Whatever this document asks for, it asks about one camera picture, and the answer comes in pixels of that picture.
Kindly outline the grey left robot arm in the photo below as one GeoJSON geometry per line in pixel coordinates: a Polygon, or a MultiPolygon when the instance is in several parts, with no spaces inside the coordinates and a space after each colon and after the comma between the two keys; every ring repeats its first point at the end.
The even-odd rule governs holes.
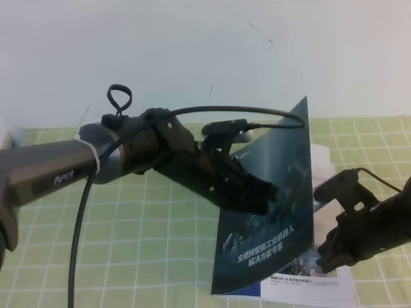
{"type": "Polygon", "coordinates": [[[19,240],[19,210],[83,178],[106,184],[154,170],[221,209],[265,215],[278,188],[250,173],[229,148],[244,120],[223,125],[219,146],[196,141],[180,110],[151,108],[137,117],[104,115],[80,128],[78,139],[1,151],[1,253],[19,240]]]}

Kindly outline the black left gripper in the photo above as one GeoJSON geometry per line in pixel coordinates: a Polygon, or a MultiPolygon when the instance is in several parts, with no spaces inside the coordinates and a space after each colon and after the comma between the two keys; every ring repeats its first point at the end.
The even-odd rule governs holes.
{"type": "Polygon", "coordinates": [[[153,169],[221,209],[267,215],[277,201],[278,186],[247,175],[215,151],[199,147],[193,134],[170,111],[155,108],[140,116],[123,116],[120,137],[136,127],[124,142],[123,171],[142,175],[153,169]]]}

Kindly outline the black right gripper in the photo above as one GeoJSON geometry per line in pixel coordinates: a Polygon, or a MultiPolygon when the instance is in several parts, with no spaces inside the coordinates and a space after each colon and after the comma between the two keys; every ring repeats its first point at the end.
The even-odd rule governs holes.
{"type": "Polygon", "coordinates": [[[364,261],[376,254],[410,242],[410,180],[402,191],[359,213],[346,212],[336,218],[337,226],[318,247],[316,261],[329,273],[345,261],[364,261]]]}

